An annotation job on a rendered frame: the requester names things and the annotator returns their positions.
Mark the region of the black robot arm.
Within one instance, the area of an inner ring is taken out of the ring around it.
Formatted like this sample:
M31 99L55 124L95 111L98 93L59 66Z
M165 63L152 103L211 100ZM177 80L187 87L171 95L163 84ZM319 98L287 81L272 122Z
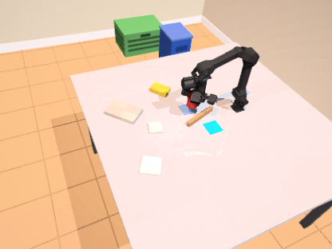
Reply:
M191 71L192 75L190 77L183 77L180 82L182 90L193 89L190 102L197 105L203 103L204 97L202 96L202 93L199 93L194 88L206 88L208 80L211 79L211 74L213 74L213 72L219 67L226 65L237 57L243 59L243 68L237 86L231 91L231 95L235 100L230 107L235 113L244 111L243 106L249 104L247 99L247 84L249 82L251 70L252 67L257 64L259 59L259 55L251 47L235 46L233 49L222 53L220 56L212 60L199 62ZM197 75L196 72L199 75Z

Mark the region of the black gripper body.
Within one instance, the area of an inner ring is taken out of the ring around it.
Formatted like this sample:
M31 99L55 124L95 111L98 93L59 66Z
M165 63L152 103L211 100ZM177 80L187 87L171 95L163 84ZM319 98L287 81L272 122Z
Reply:
M207 103L210 105L214 105L215 101L217 99L217 95L210 93L210 95L208 96L207 93L205 93L206 88L204 89L198 89L197 87L195 87L195 90L198 91L199 93L202 93L202 96L204 97L204 101L207 100ZM182 90L181 91L181 95L183 96L187 96L188 93L191 93L192 90L191 89L187 89L187 90Z

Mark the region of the beige flat square pad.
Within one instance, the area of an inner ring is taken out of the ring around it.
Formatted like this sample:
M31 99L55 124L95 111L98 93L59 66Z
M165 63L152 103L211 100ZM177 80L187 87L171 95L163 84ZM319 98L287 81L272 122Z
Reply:
M149 122L148 130L149 130L149 134L164 133L162 122Z

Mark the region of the orange flat bar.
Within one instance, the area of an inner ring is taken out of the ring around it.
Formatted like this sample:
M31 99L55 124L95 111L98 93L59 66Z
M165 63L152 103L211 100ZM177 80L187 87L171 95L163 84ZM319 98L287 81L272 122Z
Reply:
M197 121L208 115L213 110L212 106L207 107L204 111L197 114L195 117L193 117L191 120L187 121L187 126L191 127L193 124L195 124Z

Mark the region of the yellow rectangular block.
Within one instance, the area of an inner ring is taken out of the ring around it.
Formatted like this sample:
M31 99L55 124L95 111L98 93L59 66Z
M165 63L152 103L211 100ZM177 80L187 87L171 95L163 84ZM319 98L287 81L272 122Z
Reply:
M150 92L155 93L159 96L166 97L171 91L170 87L167 87L165 85L159 84L155 82L151 87L150 87Z

